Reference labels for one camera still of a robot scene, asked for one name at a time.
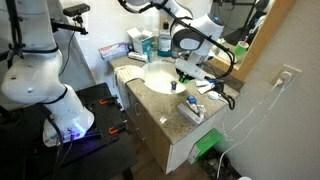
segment floor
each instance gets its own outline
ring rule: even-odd
[[[201,160],[193,165],[186,161],[178,169],[166,175],[136,133],[132,133],[132,144],[137,156],[137,164],[131,168],[135,180],[210,180]],[[123,177],[118,175],[112,180],[123,180]]]

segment cup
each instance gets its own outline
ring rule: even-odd
[[[248,47],[249,47],[248,43],[246,43],[244,41],[239,41],[237,46],[234,48],[233,53],[235,56],[241,56],[246,52]]]

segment towel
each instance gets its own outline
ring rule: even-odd
[[[131,106],[125,85],[127,82],[137,78],[144,79],[143,69],[138,66],[126,65],[114,69],[113,82],[114,86],[118,86],[124,109]]]

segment box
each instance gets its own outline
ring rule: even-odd
[[[219,142],[222,135],[216,130],[212,129],[206,135],[204,135],[199,141],[197,141],[189,156],[188,161],[190,164],[196,162],[203,154],[205,154],[212,146]]]
[[[143,30],[141,33],[137,28],[132,28],[127,33],[132,38],[134,51],[151,57],[152,32]]]
[[[99,49],[99,53],[103,60],[109,61],[111,59],[126,56],[129,52],[127,43],[113,44]]]

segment granite countertop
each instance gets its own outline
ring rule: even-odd
[[[109,61],[111,66],[114,68],[121,67],[125,65],[135,65],[142,67],[145,63],[137,60],[129,59],[128,57],[121,57],[118,59],[113,59]],[[140,101],[145,110],[154,119],[163,133],[167,136],[172,144],[175,144],[180,139],[188,135],[197,126],[190,123],[186,118],[184,118],[177,110],[180,103],[186,104],[186,98],[189,95],[196,97],[198,104],[205,106],[205,118],[204,121],[208,120],[220,109],[222,109],[225,104],[219,100],[211,100],[207,94],[201,95],[197,91],[195,86],[195,80],[190,81],[186,85],[186,90],[178,94],[161,94],[149,89],[143,84],[141,79],[132,80],[126,83],[127,87],[134,93],[136,98]],[[225,93],[236,97],[239,93],[228,85],[225,85]]]

